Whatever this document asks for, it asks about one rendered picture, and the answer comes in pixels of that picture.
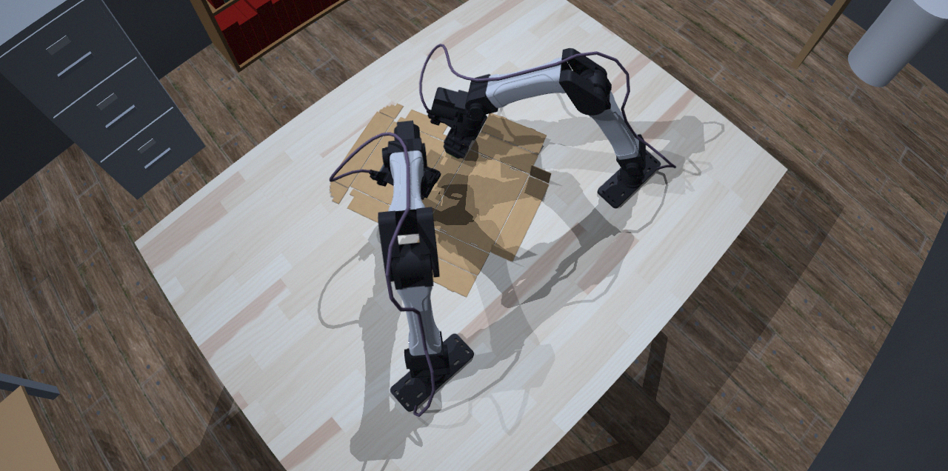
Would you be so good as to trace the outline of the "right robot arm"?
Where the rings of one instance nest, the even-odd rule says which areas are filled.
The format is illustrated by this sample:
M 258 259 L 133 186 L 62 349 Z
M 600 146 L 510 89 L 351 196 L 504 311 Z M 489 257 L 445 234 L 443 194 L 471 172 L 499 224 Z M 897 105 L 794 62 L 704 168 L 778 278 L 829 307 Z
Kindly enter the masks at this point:
M 495 113 L 507 104 L 541 94 L 566 93 L 580 113 L 595 119 L 614 148 L 616 161 L 621 168 L 598 188 L 597 194 L 613 208 L 618 208 L 659 170 L 661 163 L 631 133 L 614 101 L 612 83 L 607 79 L 605 68 L 586 56 L 573 57 L 564 63 L 560 61 L 579 53 L 573 48 L 564 49 L 562 57 L 548 62 L 550 65 L 542 64 L 547 65 L 543 68 L 537 66 L 535 68 L 538 69 L 530 72 L 521 70 L 523 73 L 514 72 L 518 74 L 484 74 L 476 78 L 507 77 L 492 81 L 471 81 L 469 92 L 453 92 L 446 87 L 437 87 L 428 115 L 430 123 L 445 123 L 451 129 L 456 129 L 460 118 L 467 129 L 477 129 L 487 114 Z

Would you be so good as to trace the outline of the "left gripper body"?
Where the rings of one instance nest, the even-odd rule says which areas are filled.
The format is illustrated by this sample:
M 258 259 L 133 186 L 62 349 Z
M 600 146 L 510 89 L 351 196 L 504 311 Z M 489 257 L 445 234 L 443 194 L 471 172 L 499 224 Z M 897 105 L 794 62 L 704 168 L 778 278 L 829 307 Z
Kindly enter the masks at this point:
M 433 189 L 435 183 L 439 180 L 441 172 L 439 170 L 434 170 L 433 168 L 424 168 L 424 178 L 421 183 L 421 198 L 429 197 L 431 190 Z

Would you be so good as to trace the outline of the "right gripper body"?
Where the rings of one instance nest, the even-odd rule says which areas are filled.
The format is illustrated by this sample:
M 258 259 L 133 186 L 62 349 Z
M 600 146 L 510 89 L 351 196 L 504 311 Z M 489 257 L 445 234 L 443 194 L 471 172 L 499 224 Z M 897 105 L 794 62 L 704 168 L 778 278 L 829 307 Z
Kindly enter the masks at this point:
M 459 118 L 456 124 L 456 129 L 450 129 L 450 131 L 448 131 L 446 140 L 444 140 L 444 149 L 446 150 L 446 153 L 453 155 L 457 159 L 464 158 L 465 153 L 467 153 L 468 148 L 470 148 L 471 141 L 475 141 L 478 133 L 480 133 L 481 129 L 483 129 L 483 124 L 486 120 L 487 116 L 485 116 L 483 123 L 478 126 L 480 129 L 478 127 L 477 129 L 467 129 L 460 122 Z

